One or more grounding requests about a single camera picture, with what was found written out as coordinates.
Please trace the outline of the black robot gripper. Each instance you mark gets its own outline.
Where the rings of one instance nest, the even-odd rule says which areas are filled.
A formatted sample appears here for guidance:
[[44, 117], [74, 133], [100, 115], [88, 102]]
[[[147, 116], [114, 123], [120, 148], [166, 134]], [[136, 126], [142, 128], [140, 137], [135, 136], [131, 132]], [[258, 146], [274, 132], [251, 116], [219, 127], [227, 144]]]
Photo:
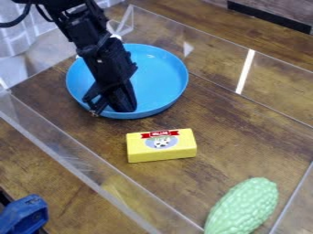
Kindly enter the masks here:
[[98, 117], [108, 105], [115, 112], [134, 112], [136, 98], [130, 78], [136, 64], [107, 30], [104, 10], [94, 0], [55, 0], [55, 4], [55, 23], [75, 43], [96, 81], [82, 98], [91, 115]]

